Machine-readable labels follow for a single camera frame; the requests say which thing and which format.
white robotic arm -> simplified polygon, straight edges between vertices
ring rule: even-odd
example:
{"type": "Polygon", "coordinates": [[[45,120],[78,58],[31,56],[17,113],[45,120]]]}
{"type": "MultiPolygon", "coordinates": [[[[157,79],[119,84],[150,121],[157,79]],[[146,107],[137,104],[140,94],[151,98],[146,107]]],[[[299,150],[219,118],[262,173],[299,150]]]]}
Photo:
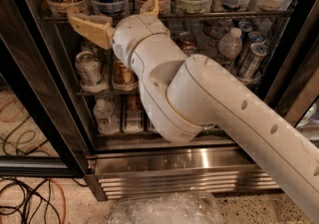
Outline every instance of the white robotic arm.
{"type": "Polygon", "coordinates": [[[123,19],[113,49],[139,77],[144,108],[165,139],[185,143],[203,125],[218,124],[319,220],[319,149],[229,71],[203,55],[188,58],[150,15],[123,19]]]}

plastic bag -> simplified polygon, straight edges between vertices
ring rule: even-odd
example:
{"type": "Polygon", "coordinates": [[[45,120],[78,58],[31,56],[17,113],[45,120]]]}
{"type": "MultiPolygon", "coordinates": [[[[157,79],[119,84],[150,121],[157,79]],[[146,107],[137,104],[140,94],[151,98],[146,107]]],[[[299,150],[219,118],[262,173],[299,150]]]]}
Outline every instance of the plastic bag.
{"type": "Polygon", "coordinates": [[[108,224],[223,224],[209,193],[173,193],[147,199],[122,200],[108,224]]]}

beverage cooler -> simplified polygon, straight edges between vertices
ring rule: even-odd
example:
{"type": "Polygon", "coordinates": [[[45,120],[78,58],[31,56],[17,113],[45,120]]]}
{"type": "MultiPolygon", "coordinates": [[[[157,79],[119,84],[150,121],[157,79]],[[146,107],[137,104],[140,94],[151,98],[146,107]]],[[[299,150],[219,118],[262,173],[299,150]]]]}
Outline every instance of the beverage cooler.
{"type": "MultiPolygon", "coordinates": [[[[141,13],[147,1],[1,0],[3,88],[13,91],[57,152],[1,152],[1,175],[83,177],[99,201],[175,191],[278,189],[236,136],[218,124],[203,124],[184,143],[164,139],[143,108],[139,78],[112,48],[78,34],[67,17],[97,18],[93,22],[116,28],[141,13]],[[100,71],[94,85],[81,74],[90,55],[100,71]],[[107,121],[99,119],[103,108],[111,109],[107,121]]],[[[318,146],[318,0],[159,0],[159,14],[150,13],[159,16],[177,48],[220,62],[318,146]],[[216,34],[229,27],[240,29],[242,49],[249,49],[249,31],[264,36],[267,55],[254,65],[253,77],[235,71],[240,55],[230,65],[224,57],[220,61],[216,34]]]]}

floor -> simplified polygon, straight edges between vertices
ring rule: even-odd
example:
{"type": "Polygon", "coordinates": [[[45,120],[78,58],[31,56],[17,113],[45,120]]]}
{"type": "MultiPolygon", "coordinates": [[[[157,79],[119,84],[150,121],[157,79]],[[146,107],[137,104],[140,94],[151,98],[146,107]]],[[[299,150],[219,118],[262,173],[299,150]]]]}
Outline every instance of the floor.
{"type": "MultiPolygon", "coordinates": [[[[0,93],[0,138],[2,139],[0,154],[56,154],[19,102],[5,106],[6,103],[15,101],[12,92],[0,91],[0,93]],[[12,116],[8,113],[17,113],[17,115],[12,116]],[[24,120],[26,120],[24,126],[16,128],[24,120]],[[41,144],[41,147],[30,148],[28,142],[31,140],[34,145],[41,144]]],[[[83,184],[82,179],[44,180],[18,177],[15,180],[12,177],[2,177],[0,178],[0,224],[108,223],[119,201],[98,202],[89,188],[83,184]],[[28,215],[27,221],[23,222],[22,216],[26,215],[28,215]]],[[[224,223],[312,223],[281,191],[215,194],[214,197],[224,223]]]]}

plastic bottle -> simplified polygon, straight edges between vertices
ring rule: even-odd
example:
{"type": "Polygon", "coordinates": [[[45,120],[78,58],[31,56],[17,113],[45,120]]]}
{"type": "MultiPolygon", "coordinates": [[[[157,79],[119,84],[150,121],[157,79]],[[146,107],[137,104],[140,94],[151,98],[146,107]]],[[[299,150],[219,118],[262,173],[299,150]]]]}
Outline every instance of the plastic bottle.
{"type": "Polygon", "coordinates": [[[99,126],[100,133],[114,134],[120,131],[119,119],[115,115],[113,103],[99,99],[94,106],[93,113],[99,126]]]}
{"type": "Polygon", "coordinates": [[[230,65],[237,58],[241,51],[241,30],[231,28],[230,32],[224,35],[218,43],[218,55],[216,60],[224,67],[230,68],[230,65]]]}

